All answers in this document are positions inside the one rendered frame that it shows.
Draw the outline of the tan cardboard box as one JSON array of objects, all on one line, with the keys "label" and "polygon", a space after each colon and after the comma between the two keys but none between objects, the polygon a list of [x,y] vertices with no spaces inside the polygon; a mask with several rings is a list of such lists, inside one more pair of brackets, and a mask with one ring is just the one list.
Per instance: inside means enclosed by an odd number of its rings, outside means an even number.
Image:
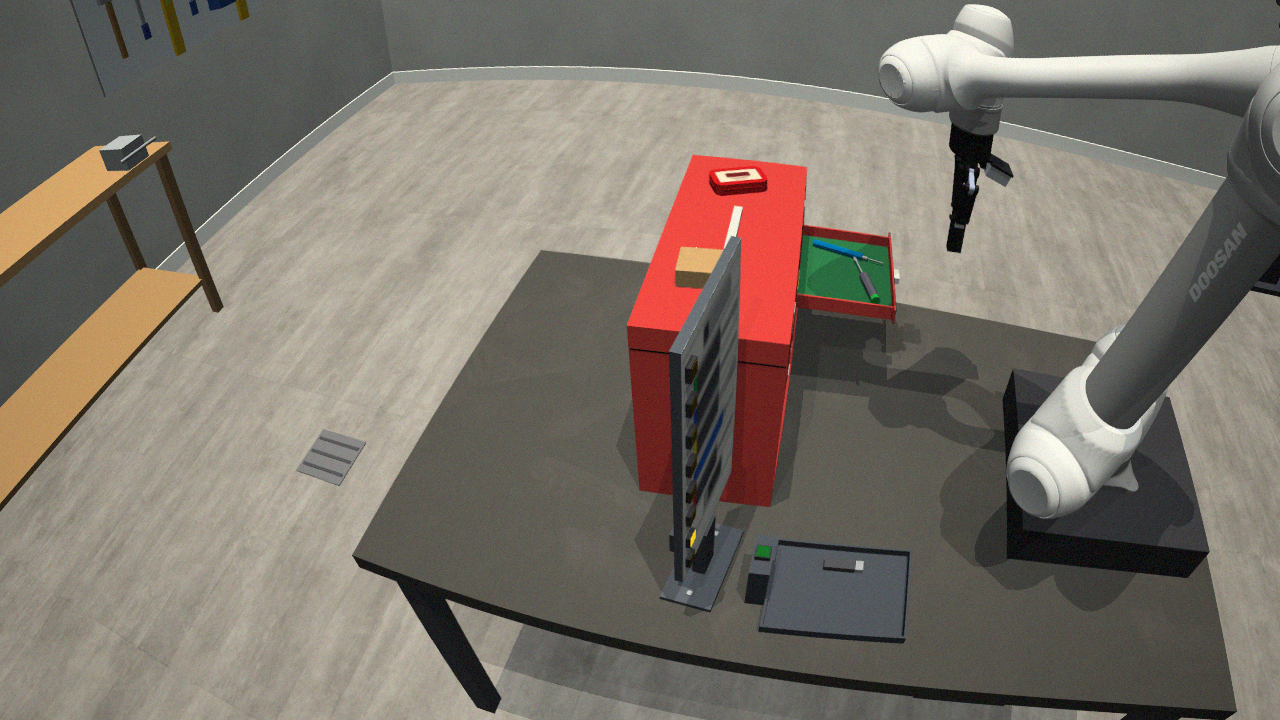
[{"label": "tan cardboard box", "polygon": [[723,252],[721,249],[680,247],[675,286],[703,290],[721,252]]}]

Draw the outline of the blue-handled deburring tool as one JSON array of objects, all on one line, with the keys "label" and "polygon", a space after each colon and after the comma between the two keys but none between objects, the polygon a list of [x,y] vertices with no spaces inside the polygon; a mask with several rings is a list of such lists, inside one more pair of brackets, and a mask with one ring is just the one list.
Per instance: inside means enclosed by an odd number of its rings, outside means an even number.
[{"label": "blue-handled deburring tool", "polygon": [[826,242],[822,242],[819,240],[814,240],[813,246],[815,246],[818,249],[826,249],[826,250],[832,251],[832,252],[838,252],[838,254],[842,254],[842,255],[849,256],[849,258],[856,258],[858,260],[864,259],[864,260],[870,260],[870,261],[874,261],[874,263],[879,263],[879,261],[876,261],[873,259],[869,259],[869,258],[864,256],[861,252],[856,252],[856,251],[852,251],[852,250],[849,250],[849,249],[838,247],[838,246],[836,246],[833,243],[826,243]]}]

